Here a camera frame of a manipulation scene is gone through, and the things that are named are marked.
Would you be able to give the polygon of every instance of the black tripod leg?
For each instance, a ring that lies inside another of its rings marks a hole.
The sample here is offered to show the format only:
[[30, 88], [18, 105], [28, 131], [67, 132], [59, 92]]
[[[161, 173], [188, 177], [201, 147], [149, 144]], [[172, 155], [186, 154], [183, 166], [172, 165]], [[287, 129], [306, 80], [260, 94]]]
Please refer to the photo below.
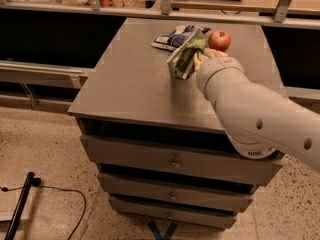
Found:
[[20, 218], [21, 218], [21, 215], [22, 215], [22, 212], [24, 209], [24, 205], [25, 205], [27, 198], [28, 198], [28, 195], [29, 195], [29, 190], [31, 188], [33, 178], [34, 178], [34, 173], [29, 172], [27, 175], [26, 181], [24, 183], [24, 186], [22, 188], [16, 209], [13, 213], [12, 220], [10, 222], [5, 240], [13, 240], [14, 239], [17, 228], [19, 226], [19, 222], [20, 222]]

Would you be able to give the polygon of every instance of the drawer handle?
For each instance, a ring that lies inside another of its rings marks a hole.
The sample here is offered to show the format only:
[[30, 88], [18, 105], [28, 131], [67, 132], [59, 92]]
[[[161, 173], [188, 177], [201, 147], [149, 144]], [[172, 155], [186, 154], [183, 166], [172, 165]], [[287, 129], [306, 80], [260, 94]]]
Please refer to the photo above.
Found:
[[172, 219], [172, 212], [168, 212], [167, 218], [168, 218], [169, 220]]
[[175, 196], [175, 194], [174, 194], [174, 193], [171, 193], [169, 199], [170, 199], [171, 201], [176, 201], [176, 196]]
[[171, 163], [171, 167], [172, 167], [172, 168], [175, 168], [175, 169], [179, 169], [179, 168], [180, 168], [180, 164], [179, 164], [179, 161], [178, 161], [177, 158], [175, 158], [175, 159], [173, 160], [173, 162]]

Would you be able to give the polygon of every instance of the gray cabinet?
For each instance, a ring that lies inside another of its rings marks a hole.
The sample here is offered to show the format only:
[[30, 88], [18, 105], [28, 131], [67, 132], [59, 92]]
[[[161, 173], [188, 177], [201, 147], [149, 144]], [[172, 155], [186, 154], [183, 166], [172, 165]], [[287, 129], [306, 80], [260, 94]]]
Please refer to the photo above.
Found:
[[285, 95], [260, 27], [128, 18], [69, 113], [113, 209], [230, 228], [281, 169], [283, 154], [239, 155], [194, 77], [171, 76], [171, 53], [150, 43], [178, 24], [227, 29], [234, 40], [229, 55], [247, 76]]

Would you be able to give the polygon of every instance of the cabinet top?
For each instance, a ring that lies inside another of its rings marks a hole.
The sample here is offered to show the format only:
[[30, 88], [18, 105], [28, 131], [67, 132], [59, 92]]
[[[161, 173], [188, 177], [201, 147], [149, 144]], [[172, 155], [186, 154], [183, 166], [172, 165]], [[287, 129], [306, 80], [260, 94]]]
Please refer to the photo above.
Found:
[[227, 53], [240, 61], [247, 77], [286, 95], [260, 26], [128, 18], [89, 75], [69, 114], [221, 133], [211, 104], [196, 86], [195, 74], [188, 80], [174, 79], [167, 65], [171, 52], [151, 46], [155, 38], [183, 24], [227, 30], [232, 36]]

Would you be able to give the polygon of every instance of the terrazzo floor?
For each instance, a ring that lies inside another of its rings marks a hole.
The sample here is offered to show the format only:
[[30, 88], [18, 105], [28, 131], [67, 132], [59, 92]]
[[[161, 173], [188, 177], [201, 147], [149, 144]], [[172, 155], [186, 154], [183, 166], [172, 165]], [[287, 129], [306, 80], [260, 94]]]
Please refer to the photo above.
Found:
[[[284, 167], [254, 202], [224, 232], [209, 227], [113, 211], [98, 183], [98, 170], [79, 140], [80, 130], [64, 106], [40, 104], [30, 111], [25, 101], [0, 99], [0, 186], [22, 186], [28, 172], [43, 186], [81, 191], [86, 210], [70, 239], [199, 239], [199, 240], [311, 240], [320, 239], [320, 174], [285, 156]], [[0, 214], [15, 209], [20, 190], [0, 191]], [[84, 207], [82, 196], [32, 187], [15, 239], [68, 239]], [[159, 230], [155, 235], [151, 223]], [[8, 222], [0, 222], [5, 239]], [[165, 235], [170, 226], [176, 227]]]

